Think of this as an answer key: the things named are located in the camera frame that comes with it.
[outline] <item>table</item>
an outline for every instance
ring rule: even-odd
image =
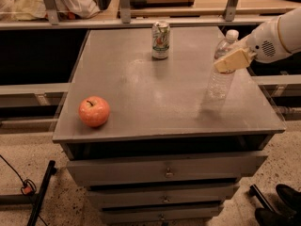
[[[53,141],[104,223],[217,216],[285,130],[246,70],[218,111],[202,109],[222,38],[217,27],[172,28],[169,57],[157,60],[148,28],[90,32]],[[77,114],[89,95],[111,106],[96,129]]]

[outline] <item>clear plastic bottle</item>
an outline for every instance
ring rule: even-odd
[[[230,51],[230,46],[238,40],[238,35],[239,33],[237,30],[229,30],[226,37],[217,44],[214,59],[219,59]],[[228,95],[234,74],[235,71],[220,73],[215,66],[213,66],[204,98],[205,103],[217,103],[219,101],[221,104]]]

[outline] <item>apple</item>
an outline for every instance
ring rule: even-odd
[[[110,106],[102,97],[89,96],[79,105],[78,115],[85,125],[98,127],[109,118]]]

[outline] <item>floor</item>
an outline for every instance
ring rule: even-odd
[[[224,203],[218,217],[169,222],[181,226],[252,226],[258,225],[254,210],[261,207],[256,197],[248,194],[253,184],[281,214],[293,213],[277,197],[275,186],[284,183],[301,190],[301,121],[286,121],[287,130],[275,135],[264,150],[268,158],[253,177],[243,178],[231,200]],[[0,127],[1,155],[23,179],[29,178],[39,189],[49,160],[55,160],[57,173],[52,176],[41,208],[40,216],[47,225],[103,226],[99,213],[85,200],[85,189],[75,184],[68,171],[68,158],[60,145],[52,142],[49,121],[4,121]],[[0,159],[0,195],[19,194],[21,182],[17,175]],[[0,206],[0,226],[26,225],[31,207]],[[45,225],[38,219],[37,226]],[[130,223],[129,226],[160,226],[154,223]]]

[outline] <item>silver can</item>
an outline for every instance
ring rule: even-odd
[[[155,58],[167,58],[169,54],[170,26],[168,22],[158,21],[151,29],[151,54]]]

